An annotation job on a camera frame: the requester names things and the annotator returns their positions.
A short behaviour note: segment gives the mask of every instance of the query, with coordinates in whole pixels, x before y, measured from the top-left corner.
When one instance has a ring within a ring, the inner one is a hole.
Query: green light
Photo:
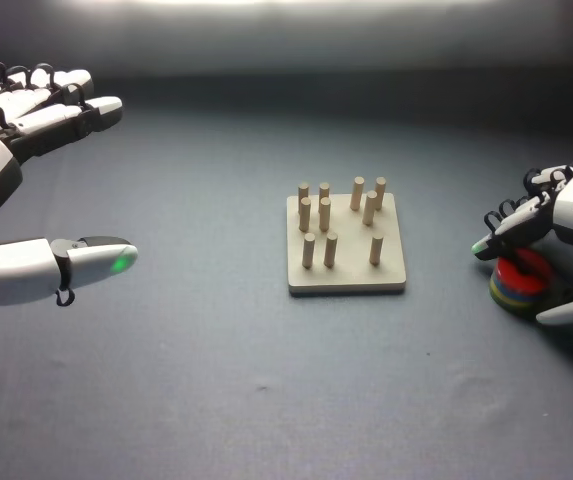
[[[129,268],[134,262],[133,257],[130,255],[123,255],[115,260],[115,263],[110,267],[110,271],[113,273],[120,273]]]

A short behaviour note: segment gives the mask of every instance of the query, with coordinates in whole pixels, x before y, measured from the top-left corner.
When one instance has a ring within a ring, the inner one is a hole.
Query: stack of colored rings
[[[521,259],[521,269],[506,258],[498,259],[490,279],[490,296],[502,308],[524,313],[548,292],[553,269],[532,250],[517,249],[516,254]]]

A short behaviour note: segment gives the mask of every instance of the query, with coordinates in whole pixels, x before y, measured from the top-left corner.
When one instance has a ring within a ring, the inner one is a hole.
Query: table surface
[[[470,253],[573,161],[570,77],[458,75],[98,80],[123,122],[28,162],[0,242],[140,257],[0,307],[0,479],[573,478],[573,331],[499,309]],[[405,293],[291,297],[286,197],[356,175],[395,194]]]

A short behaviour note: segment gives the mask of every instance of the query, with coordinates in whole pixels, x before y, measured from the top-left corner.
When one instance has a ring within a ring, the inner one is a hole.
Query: wooden peg
[[[299,198],[298,202],[299,205],[297,207],[297,211],[301,214],[302,213],[302,198],[306,198],[308,196],[308,184],[306,182],[300,183],[299,187],[297,187],[297,196]]]
[[[382,256],[382,244],[384,243],[384,236],[381,233],[373,235],[373,240],[370,242],[370,263],[377,266]]]
[[[362,192],[364,191],[364,178],[355,177],[353,183],[353,195],[350,197],[350,208],[353,211],[359,210],[359,205],[362,203]]]
[[[330,198],[325,197],[319,201],[319,229],[322,232],[330,226]]]
[[[362,223],[364,225],[373,224],[373,218],[375,217],[375,202],[377,202],[377,194],[375,193],[375,190],[371,190],[366,194],[366,206],[364,206],[364,216],[362,217]]]
[[[326,182],[319,184],[319,205],[317,211],[320,212],[322,209],[322,198],[328,198],[330,195],[330,185]]]
[[[299,229],[302,232],[308,231],[308,225],[310,224],[310,198],[302,198],[299,202]]]
[[[315,234],[304,235],[304,252],[302,254],[302,266],[310,268],[313,266],[313,253],[315,252]]]
[[[328,232],[326,235],[326,251],[324,252],[324,265],[333,268],[335,265],[335,252],[337,251],[337,234]]]
[[[384,201],[384,192],[386,192],[386,179],[384,177],[377,177],[375,180],[375,193],[377,193],[377,202],[375,202],[375,210],[378,212],[382,209],[382,202]]]

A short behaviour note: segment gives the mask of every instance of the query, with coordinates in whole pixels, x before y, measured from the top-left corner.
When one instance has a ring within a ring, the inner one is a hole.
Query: wooden board
[[[406,285],[406,269],[399,235],[395,198],[384,194],[380,211],[375,212],[371,226],[362,224],[366,195],[358,211],[350,209],[351,195],[330,195],[330,229],[319,229],[319,196],[311,195],[310,225],[307,232],[299,229],[298,197],[286,202],[286,232],[288,243],[288,286],[292,293],[340,293],[399,291]],[[335,265],[324,265],[326,235],[338,235]],[[315,235],[313,266],[302,266],[304,235]],[[373,234],[384,235],[378,266],[369,262]]]

